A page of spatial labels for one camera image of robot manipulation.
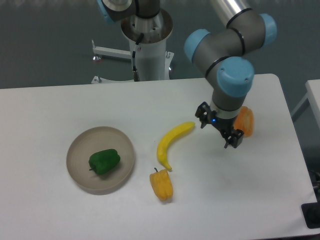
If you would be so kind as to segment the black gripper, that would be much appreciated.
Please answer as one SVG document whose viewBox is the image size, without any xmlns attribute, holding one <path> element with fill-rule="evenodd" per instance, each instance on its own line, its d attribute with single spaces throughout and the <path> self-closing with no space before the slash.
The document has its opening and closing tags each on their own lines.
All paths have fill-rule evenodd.
<svg viewBox="0 0 320 240">
<path fill-rule="evenodd" d="M 225 139 L 224 148 L 231 146 L 236 149 L 243 141 L 244 132 L 241 129 L 234 129 L 234 122 L 238 116 L 238 111 L 225 111 L 217 108 L 211 110 L 204 101 L 196 109 L 195 117 L 200 121 L 200 128 L 207 124 L 216 128 Z"/>
</svg>

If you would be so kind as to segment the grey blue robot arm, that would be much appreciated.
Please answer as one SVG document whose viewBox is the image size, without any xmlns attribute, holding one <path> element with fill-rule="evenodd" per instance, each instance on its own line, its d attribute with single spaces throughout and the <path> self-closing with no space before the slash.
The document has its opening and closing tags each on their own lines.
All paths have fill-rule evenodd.
<svg viewBox="0 0 320 240">
<path fill-rule="evenodd" d="M 129 41 L 129 58 L 136 82 L 164 80 L 169 75 L 166 41 L 173 20 L 158 0 L 100 0 L 97 3 L 107 22 L 120 22 Z M 243 56 L 271 44 L 277 25 L 268 14 L 257 14 L 245 0 L 214 0 L 212 6 L 225 25 L 219 34 L 206 29 L 191 33 L 184 43 L 189 61 L 213 87 L 210 103 L 202 103 L 195 116 L 201 126 L 211 125 L 226 146 L 238 147 L 244 132 L 234 127 L 255 75 Z"/>
</svg>

